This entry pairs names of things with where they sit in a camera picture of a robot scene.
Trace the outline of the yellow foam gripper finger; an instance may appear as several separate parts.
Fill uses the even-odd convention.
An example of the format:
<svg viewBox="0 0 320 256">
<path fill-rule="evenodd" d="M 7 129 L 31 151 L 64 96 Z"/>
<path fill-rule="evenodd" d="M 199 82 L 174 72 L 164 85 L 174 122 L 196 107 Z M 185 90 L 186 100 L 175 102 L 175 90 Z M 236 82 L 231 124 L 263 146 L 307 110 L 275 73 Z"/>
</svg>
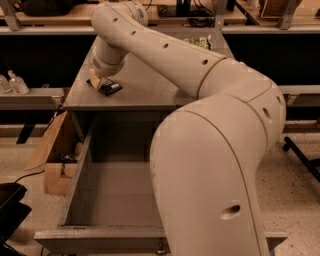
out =
<svg viewBox="0 0 320 256">
<path fill-rule="evenodd" d="M 90 68 L 89 69 L 89 80 L 90 80 L 90 83 L 91 85 L 96 89 L 96 90 L 99 90 L 103 83 L 105 82 L 105 79 L 104 78 L 101 78 L 99 77 L 95 70 L 93 68 Z"/>
</svg>

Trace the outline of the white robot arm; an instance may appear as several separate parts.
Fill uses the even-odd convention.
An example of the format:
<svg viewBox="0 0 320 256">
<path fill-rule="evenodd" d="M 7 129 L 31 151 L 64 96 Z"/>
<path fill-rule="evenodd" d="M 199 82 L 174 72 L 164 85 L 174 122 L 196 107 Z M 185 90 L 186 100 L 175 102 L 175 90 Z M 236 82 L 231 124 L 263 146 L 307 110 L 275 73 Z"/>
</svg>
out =
<svg viewBox="0 0 320 256">
<path fill-rule="evenodd" d="M 91 65 L 97 76 L 110 76 L 131 53 L 193 99 L 162 121 L 150 149 L 171 255 L 269 256 L 256 170 L 284 128 L 281 90 L 245 64 L 146 22 L 138 3 L 99 4 Z"/>
</svg>

